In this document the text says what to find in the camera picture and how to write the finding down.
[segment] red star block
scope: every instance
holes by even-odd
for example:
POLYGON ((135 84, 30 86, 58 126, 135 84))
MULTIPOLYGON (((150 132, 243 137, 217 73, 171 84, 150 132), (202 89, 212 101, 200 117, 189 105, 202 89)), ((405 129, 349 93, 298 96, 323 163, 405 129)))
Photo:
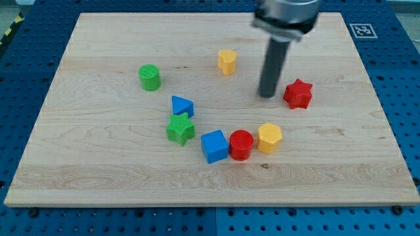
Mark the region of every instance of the red star block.
POLYGON ((296 79, 293 84, 286 87, 283 99, 289 103, 290 109, 306 109, 308 108, 310 99, 312 98, 312 94, 310 93, 311 88, 312 84, 296 79))

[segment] green star block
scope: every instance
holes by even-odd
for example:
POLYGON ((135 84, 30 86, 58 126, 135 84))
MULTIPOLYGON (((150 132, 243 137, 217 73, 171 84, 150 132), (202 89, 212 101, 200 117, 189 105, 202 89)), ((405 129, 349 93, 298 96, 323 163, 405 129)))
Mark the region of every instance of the green star block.
POLYGON ((186 112, 180 115, 171 115, 170 119, 171 121, 166 127, 168 140, 176 141, 183 147, 187 140, 196 135, 194 123, 189 120, 186 112))
POLYGON ((144 90, 155 91, 160 87, 159 69, 155 65, 147 64, 142 66, 138 70, 138 76, 144 90))

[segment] yellow and black tape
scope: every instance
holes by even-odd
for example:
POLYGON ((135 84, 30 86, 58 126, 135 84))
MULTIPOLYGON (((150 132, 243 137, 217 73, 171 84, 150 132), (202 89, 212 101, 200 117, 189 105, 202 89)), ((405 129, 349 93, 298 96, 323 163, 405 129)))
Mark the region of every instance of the yellow and black tape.
POLYGON ((14 19, 12 25, 6 30, 4 36, 1 38, 0 41, 0 59, 5 54, 7 48, 9 47, 10 43, 12 42, 12 39, 18 32, 20 26, 22 25, 22 22, 24 20, 23 14, 19 13, 19 15, 14 19))

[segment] red cylinder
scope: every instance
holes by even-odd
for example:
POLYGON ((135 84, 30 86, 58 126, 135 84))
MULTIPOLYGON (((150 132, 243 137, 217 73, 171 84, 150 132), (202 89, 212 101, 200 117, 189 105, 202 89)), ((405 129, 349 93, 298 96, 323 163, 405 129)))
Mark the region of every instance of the red cylinder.
POLYGON ((229 155, 237 161, 244 161, 251 156, 254 137, 246 130, 237 130, 229 138, 229 155))

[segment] yellow hexagon block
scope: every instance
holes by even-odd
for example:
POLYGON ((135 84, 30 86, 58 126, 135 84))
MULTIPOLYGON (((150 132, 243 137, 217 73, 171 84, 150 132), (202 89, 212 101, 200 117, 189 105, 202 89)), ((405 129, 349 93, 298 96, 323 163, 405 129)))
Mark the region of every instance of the yellow hexagon block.
POLYGON ((217 67, 225 75, 232 75, 236 69, 236 52, 233 50, 220 50, 217 67))
POLYGON ((267 123, 258 128, 257 149, 263 153, 274 153, 282 142, 283 135, 279 126, 267 123))

